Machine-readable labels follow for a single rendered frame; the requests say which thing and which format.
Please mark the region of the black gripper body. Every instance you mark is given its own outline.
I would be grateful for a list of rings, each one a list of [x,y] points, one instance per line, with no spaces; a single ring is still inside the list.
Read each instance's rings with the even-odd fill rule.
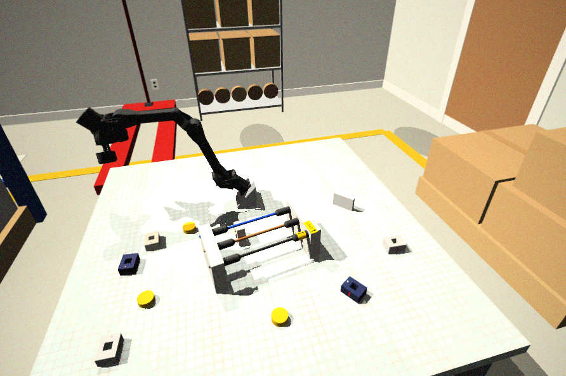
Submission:
[[[97,154],[98,163],[99,164],[106,164],[106,163],[115,162],[117,160],[117,157],[116,157],[115,151],[110,150],[109,144],[111,142],[102,141],[99,137],[99,131],[100,130],[97,130],[97,131],[95,131],[95,133],[93,133],[96,146],[100,145],[100,146],[103,147],[103,152]]]

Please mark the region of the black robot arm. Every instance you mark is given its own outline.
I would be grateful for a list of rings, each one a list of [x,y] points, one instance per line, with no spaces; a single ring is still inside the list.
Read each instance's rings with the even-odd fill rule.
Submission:
[[[102,116],[89,107],[85,112],[83,112],[76,123],[91,132],[100,130],[100,139],[104,142],[111,142],[110,144],[114,144],[117,142],[121,143],[129,139],[126,128],[133,127],[137,124],[165,121],[176,122],[187,132],[190,138],[198,144],[213,170],[211,174],[216,186],[231,190],[235,188],[240,191],[241,196],[243,196],[243,194],[245,194],[245,192],[251,187],[249,178],[245,180],[238,176],[234,169],[226,170],[220,164],[205,137],[200,120],[192,118],[178,108],[147,111],[118,109],[114,113],[108,113]]]

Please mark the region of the short yellow cylinder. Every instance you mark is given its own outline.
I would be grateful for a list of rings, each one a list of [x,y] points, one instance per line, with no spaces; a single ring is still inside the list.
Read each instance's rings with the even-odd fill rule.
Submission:
[[[183,225],[183,232],[186,234],[191,234],[196,230],[194,222],[187,222]]]
[[[138,303],[139,307],[141,307],[141,308],[148,308],[151,305],[153,305],[154,302],[155,302],[155,296],[154,296],[154,293],[150,290],[146,290],[146,291],[142,292],[137,297],[137,303]]]
[[[288,312],[284,308],[276,308],[272,311],[272,323],[276,327],[283,327],[288,322]]]

